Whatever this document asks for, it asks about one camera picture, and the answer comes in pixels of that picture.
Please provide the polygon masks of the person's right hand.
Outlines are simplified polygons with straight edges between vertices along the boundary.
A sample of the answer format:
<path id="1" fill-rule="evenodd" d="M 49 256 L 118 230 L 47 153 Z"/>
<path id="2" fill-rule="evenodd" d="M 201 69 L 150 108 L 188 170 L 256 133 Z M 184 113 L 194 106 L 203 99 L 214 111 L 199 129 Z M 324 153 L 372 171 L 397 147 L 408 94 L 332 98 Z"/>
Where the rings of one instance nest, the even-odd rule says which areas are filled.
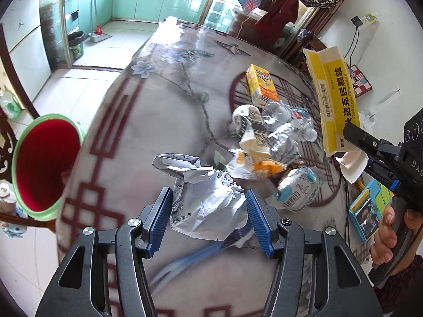
<path id="1" fill-rule="evenodd" d="M 397 244 L 397 235 L 392 227 L 395 219 L 396 214 L 394 208 L 391 204 L 388 204 L 384 209 L 382 219 L 379 221 L 379 229 L 374 234 L 374 243 L 370 247 L 371 259 L 376 265 L 382 265 L 392 261 L 392 249 Z M 398 262 L 391 276 L 404 271 L 412 264 L 422 242 L 422 215 L 413 210 L 407 210 L 404 216 L 404 222 L 417 238 L 405 257 Z"/>

